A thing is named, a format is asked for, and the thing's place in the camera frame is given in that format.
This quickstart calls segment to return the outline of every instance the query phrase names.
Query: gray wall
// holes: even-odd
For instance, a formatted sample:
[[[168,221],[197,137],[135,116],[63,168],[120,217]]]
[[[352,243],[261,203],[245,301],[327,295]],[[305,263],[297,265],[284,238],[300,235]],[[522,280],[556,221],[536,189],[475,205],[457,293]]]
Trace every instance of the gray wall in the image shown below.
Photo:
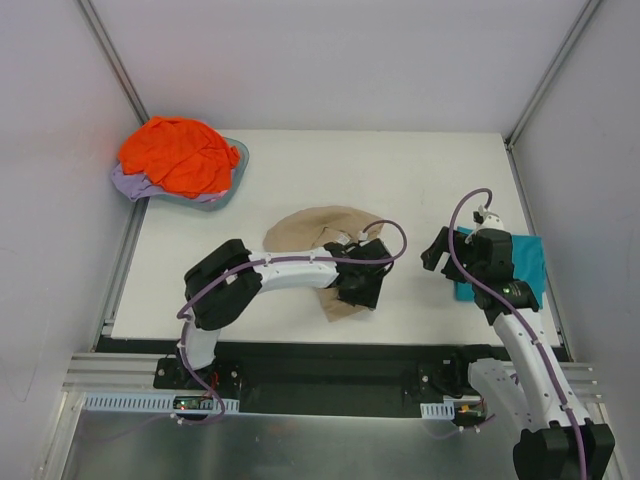
[[[506,134],[585,0],[95,0],[150,114]]]
[[[640,471],[640,2],[608,0],[516,145],[578,360]]]
[[[97,326],[136,122],[71,0],[0,2],[0,65],[0,477],[21,480]]]

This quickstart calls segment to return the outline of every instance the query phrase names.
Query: red cloth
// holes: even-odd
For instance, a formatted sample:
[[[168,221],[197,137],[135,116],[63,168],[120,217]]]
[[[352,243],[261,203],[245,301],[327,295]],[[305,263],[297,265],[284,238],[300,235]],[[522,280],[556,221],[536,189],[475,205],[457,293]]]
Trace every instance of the red cloth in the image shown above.
[[[196,198],[231,188],[240,153],[213,128],[181,117],[153,117],[120,147],[126,175],[144,173],[167,192]]]

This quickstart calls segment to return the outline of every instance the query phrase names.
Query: brown cloth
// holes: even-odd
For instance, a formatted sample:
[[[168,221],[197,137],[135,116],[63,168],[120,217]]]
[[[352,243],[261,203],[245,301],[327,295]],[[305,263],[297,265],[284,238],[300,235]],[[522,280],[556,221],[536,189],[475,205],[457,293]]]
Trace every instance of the brown cloth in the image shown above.
[[[350,207],[315,207],[301,210],[276,223],[264,237],[267,252],[296,252],[322,247],[329,242],[347,244],[358,240],[358,234],[380,217]],[[367,231],[376,238],[382,225]],[[327,319],[334,322],[366,307],[354,307],[338,300],[338,289],[318,289],[320,304]]]

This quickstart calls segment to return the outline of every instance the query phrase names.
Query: turquoise towel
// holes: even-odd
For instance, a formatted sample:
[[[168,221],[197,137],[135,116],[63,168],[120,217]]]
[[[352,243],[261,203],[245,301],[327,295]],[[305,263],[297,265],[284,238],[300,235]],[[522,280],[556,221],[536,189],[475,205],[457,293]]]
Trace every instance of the turquoise towel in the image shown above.
[[[458,227],[462,233],[471,233],[468,228]],[[514,276],[529,284],[533,294],[542,308],[542,294],[545,288],[546,269],[544,264],[544,249],[542,239],[529,235],[512,235]],[[473,302],[473,290],[468,283],[454,283],[456,300]]]

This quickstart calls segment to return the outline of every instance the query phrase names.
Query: lavender fabric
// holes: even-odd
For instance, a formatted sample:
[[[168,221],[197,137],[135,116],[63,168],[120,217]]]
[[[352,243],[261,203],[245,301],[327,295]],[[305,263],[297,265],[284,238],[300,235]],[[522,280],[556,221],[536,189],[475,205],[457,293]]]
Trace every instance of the lavender fabric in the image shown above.
[[[231,171],[232,179],[234,173],[235,169]],[[172,197],[184,198],[182,195],[169,193],[164,188],[154,185],[144,173],[125,175],[120,163],[111,171],[111,181],[116,188],[132,202],[135,202],[139,198],[153,197],[154,195],[170,195]],[[196,198],[190,199],[190,201],[198,203],[215,202],[222,198],[225,193],[227,192],[203,193]]]

